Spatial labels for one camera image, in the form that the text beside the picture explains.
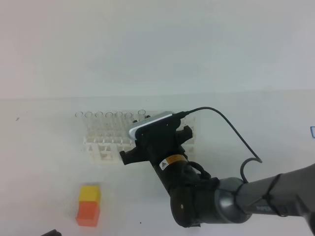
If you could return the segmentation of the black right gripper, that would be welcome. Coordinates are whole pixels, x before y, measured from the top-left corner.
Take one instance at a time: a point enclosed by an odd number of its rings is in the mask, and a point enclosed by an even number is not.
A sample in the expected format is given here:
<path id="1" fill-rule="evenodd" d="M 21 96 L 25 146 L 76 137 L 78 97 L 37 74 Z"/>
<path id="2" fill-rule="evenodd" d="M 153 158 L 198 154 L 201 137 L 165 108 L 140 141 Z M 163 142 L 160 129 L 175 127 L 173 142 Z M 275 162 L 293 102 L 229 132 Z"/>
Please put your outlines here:
<path id="1" fill-rule="evenodd" d="M 150 115 L 137 115 L 132 123 L 149 118 Z M 166 118 L 157 123 L 140 128 L 136 131 L 136 147 L 129 151 L 120 151 L 124 165 L 149 161 L 158 167 L 168 167 L 173 156 L 184 158 L 182 144 L 192 138 L 192 129 L 184 126 L 178 130 L 180 118 Z"/>

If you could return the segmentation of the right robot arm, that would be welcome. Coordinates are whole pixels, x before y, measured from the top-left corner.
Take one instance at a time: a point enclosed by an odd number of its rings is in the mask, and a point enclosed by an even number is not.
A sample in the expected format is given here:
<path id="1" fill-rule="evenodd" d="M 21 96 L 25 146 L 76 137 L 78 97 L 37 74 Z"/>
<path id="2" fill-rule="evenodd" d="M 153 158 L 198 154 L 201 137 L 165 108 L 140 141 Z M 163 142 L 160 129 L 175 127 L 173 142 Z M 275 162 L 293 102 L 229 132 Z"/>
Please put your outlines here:
<path id="1" fill-rule="evenodd" d="M 120 153 L 126 165 L 151 163 L 170 196 L 178 225 L 239 224 L 253 214 L 268 214 L 301 216 L 311 230 L 315 228 L 314 166 L 254 182 L 237 177 L 218 179 L 188 160 L 182 145 L 192 138 L 192 129 L 180 129 L 180 123 L 176 114 L 134 121 L 127 134 L 135 147 Z"/>

